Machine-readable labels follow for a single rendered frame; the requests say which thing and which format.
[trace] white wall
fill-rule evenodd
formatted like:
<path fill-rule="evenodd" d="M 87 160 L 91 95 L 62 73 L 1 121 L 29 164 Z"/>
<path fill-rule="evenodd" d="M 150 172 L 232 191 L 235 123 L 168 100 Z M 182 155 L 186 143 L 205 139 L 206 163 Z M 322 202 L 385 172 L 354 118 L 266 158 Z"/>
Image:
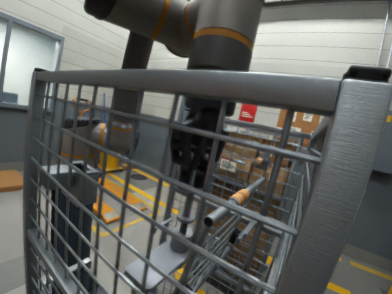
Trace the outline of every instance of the white wall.
<path fill-rule="evenodd" d="M 65 37 L 60 70 L 121 67 L 128 31 L 87 15 L 82 0 L 2 0 L 0 3 L 0 11 Z M 374 66 L 385 13 L 386 1 L 266 7 L 251 71 L 340 78 L 352 64 Z M 382 64 L 391 41 L 392 23 L 387 31 Z M 154 44 L 149 68 L 185 69 L 186 65 L 187 59 L 174 56 L 162 44 Z M 110 99 L 111 92 L 101 90 L 100 97 L 103 92 Z M 82 94 L 88 98 L 91 89 L 84 89 Z M 144 113 L 168 117 L 171 96 L 146 93 L 145 97 Z M 237 104 L 233 118 L 238 118 L 239 109 Z M 278 116 L 278 109 L 259 107 L 255 122 L 275 126 Z"/>

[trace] wire mesh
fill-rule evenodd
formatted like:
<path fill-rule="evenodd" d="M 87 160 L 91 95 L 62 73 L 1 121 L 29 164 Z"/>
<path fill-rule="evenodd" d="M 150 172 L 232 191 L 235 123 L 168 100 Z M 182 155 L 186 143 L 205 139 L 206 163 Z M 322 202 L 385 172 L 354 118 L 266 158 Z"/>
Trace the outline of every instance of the wire mesh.
<path fill-rule="evenodd" d="M 103 92 L 100 85 L 72 85 L 64 81 L 64 84 L 55 85 L 56 93 L 49 91 L 49 85 L 46 81 L 36 81 L 32 90 L 30 104 L 34 107 L 30 112 L 25 173 L 30 185 L 25 191 L 25 199 L 28 199 L 25 206 L 31 207 L 26 210 L 27 230 L 44 244 L 44 249 L 31 246 L 34 258 L 27 257 L 35 260 L 33 267 L 37 275 L 31 278 L 38 292 L 45 289 L 48 293 L 57 293 L 74 286 L 78 293 L 129 293 L 130 290 L 135 293 L 234 293 L 241 280 L 245 281 L 244 289 L 248 293 L 260 293 L 263 289 L 274 291 L 275 282 L 268 281 L 271 268 L 275 265 L 279 248 L 284 247 L 283 236 L 296 234 L 293 215 L 298 220 L 298 211 L 302 210 L 307 199 L 301 197 L 299 200 L 299 191 L 306 191 L 307 181 L 311 181 L 316 166 L 298 158 L 319 162 L 318 158 L 309 154 L 307 157 L 296 155 L 305 154 L 303 139 L 290 137 L 282 151 L 278 148 L 279 133 L 257 125 L 243 128 L 233 122 L 224 123 L 223 116 L 221 124 L 228 136 L 222 136 L 219 127 L 217 132 L 212 133 L 183 126 L 175 122 L 180 101 L 176 93 L 173 93 L 169 119 L 162 119 L 141 114 L 142 91 L 139 92 L 136 112 L 127 113 L 115 108 L 119 91 L 123 91 L 121 89 L 109 89 L 113 93 L 111 104 L 103 107 L 97 103 L 99 93 Z M 83 99 L 91 102 L 88 106 L 91 110 L 85 114 L 85 120 L 78 120 L 80 111 L 86 109 Z M 106 123 L 94 120 L 98 118 L 102 122 L 103 114 L 107 118 Z M 134 123 L 129 151 L 125 154 L 112 150 L 115 115 Z M 142 135 L 136 131 L 140 122 L 166 128 L 166 139 L 156 146 L 164 150 L 158 169 L 138 161 L 134 156 L 137 136 Z M 105 130 L 99 141 L 93 136 L 93 129 L 97 127 Z M 211 158 L 214 158 L 219 142 L 228 141 L 219 161 L 209 161 L 208 189 L 199 190 L 177 180 L 178 167 L 171 164 L 166 156 L 173 130 L 212 139 L 215 151 Z M 71 146 L 69 153 L 64 151 L 67 142 Z M 270 153 L 266 157 L 268 165 L 263 170 L 251 162 L 265 155 L 265 150 Z M 281 153 L 288 157 L 282 161 L 268 214 L 263 216 L 259 212 L 264 204 L 276 154 Z M 114 181 L 106 171 L 109 156 L 117 158 L 120 164 L 126 164 L 121 195 L 116 195 L 106 185 Z M 145 212 L 127 202 L 128 193 L 135 190 L 128 187 L 138 185 L 131 177 L 134 169 L 157 179 L 155 195 Z M 232 194 L 261 177 L 266 179 L 265 182 L 252 193 L 244 207 L 227 201 Z M 93 197 L 94 201 L 88 201 L 88 197 Z M 100 217 L 108 199 L 119 207 L 117 225 L 108 225 Z M 184 222 L 180 216 L 189 199 L 192 199 L 190 214 L 195 215 L 195 219 L 188 228 L 193 230 L 194 235 L 186 239 L 176 230 Z M 162 206 L 161 200 L 166 201 L 165 206 Z M 228 215 L 206 230 L 202 225 L 204 217 L 222 206 L 228 208 Z M 139 218 L 137 230 L 127 229 L 129 216 Z M 249 233 L 239 237 L 247 227 L 250 228 Z M 200 239 L 203 232 L 208 234 L 205 239 Z M 30 244 L 34 245 L 37 239 L 30 236 Z M 158 266 L 159 258 L 154 256 L 154 250 L 173 239 L 187 247 L 186 264 L 191 265 L 188 269 L 183 266 L 185 260 L 170 271 Z M 61 266 L 62 273 L 41 265 L 40 259 L 49 252 L 53 253 L 51 262 Z M 252 260 L 246 269 L 249 253 Z M 143 274 L 139 280 L 125 270 L 127 265 L 138 260 L 143 263 L 140 268 Z M 161 277 L 152 289 L 148 288 L 151 270 Z"/>

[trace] gray floor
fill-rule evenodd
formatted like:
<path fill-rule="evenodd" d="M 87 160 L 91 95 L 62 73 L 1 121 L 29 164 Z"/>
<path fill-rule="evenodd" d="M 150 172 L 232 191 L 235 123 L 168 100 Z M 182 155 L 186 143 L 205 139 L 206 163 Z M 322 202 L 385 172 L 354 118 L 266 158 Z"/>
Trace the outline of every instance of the gray floor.
<path fill-rule="evenodd" d="M 151 196 L 155 196 L 157 183 L 153 180 L 132 181 L 139 189 Z M 151 215 L 153 201 L 140 193 L 133 193 L 143 200 L 143 205 L 148 209 L 143 213 Z M 166 203 L 168 188 L 163 187 L 161 201 Z M 120 206 L 109 196 L 105 196 L 105 202 L 112 206 L 118 213 Z M 26 293 L 24 283 L 24 259 L 23 259 L 23 223 L 22 223 L 22 191 L 0 193 L 0 294 L 22 294 Z M 165 208 L 160 206 L 158 220 L 163 220 Z M 140 221 L 140 217 L 128 211 L 125 224 L 129 226 L 124 230 L 123 238 L 134 246 L 139 252 L 146 252 L 146 244 L 150 232 L 150 225 L 146 221 Z M 118 222 L 110 225 L 111 229 L 118 227 Z M 158 244 L 160 234 L 154 236 L 153 247 Z M 106 234 L 100 238 L 100 250 L 107 259 L 114 263 L 117 241 Z M 135 261 L 137 257 L 127 249 L 122 249 L 120 260 L 120 271 Z M 99 260 L 98 278 L 104 282 L 107 289 L 113 287 L 112 270 Z M 392 261 L 385 260 L 379 256 L 368 254 L 350 246 L 346 246 L 342 259 L 336 265 L 331 283 L 325 294 L 390 294 L 392 293 Z M 118 293 L 129 293 L 125 283 L 119 281 Z"/>

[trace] red sign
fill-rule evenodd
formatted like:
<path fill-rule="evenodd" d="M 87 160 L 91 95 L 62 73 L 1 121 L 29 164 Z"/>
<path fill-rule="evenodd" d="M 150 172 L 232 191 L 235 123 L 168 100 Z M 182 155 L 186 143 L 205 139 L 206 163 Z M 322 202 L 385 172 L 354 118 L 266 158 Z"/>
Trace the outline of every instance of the red sign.
<path fill-rule="evenodd" d="M 257 105 L 242 104 L 239 120 L 254 122 L 257 111 Z"/>

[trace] metal cage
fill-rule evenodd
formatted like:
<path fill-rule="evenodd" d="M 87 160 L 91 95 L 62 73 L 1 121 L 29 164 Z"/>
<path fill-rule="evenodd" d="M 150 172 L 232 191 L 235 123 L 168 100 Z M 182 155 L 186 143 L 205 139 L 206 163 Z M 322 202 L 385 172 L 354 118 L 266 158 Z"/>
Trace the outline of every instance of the metal cage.
<path fill-rule="evenodd" d="M 78 133 L 76 123 L 64 126 L 67 105 L 74 106 L 75 121 L 85 107 L 86 87 L 88 131 L 97 113 L 109 117 L 102 144 Z M 107 108 L 97 105 L 102 87 L 114 93 Z M 136 113 L 114 109 L 118 90 L 139 92 Z M 141 114 L 147 91 L 172 95 L 168 119 Z M 323 293 L 366 189 L 391 91 L 381 82 L 266 73 L 35 72 L 24 173 L 28 293 Z M 182 96 L 221 101 L 215 132 L 176 121 Z M 225 119 L 228 102 L 288 109 L 284 127 Z M 310 136 L 290 130 L 295 111 L 331 120 Z M 156 146 L 163 149 L 158 170 L 134 156 L 135 131 L 127 154 L 108 148 L 114 115 L 133 119 L 135 130 L 138 122 L 167 130 Z M 203 189 L 178 180 L 178 167 L 167 156 L 173 131 L 213 141 Z M 72 142 L 68 157 L 60 150 L 65 137 Z M 215 161 L 220 142 L 225 147 Z M 74 154 L 77 144 L 85 150 L 82 158 Z M 91 149 L 103 154 L 100 170 L 88 158 Z M 105 186 L 108 156 L 126 164 L 122 197 Z M 157 179 L 148 213 L 127 202 L 134 168 Z M 244 207 L 229 198 L 242 189 L 250 195 Z M 85 204 L 96 197 L 98 215 L 104 197 L 120 207 L 117 229 Z M 191 236 L 178 232 L 185 211 L 195 215 Z M 129 215 L 145 225 L 129 232 Z M 182 253 L 170 251 L 171 240 Z M 103 250 L 102 242 L 111 249 Z"/>

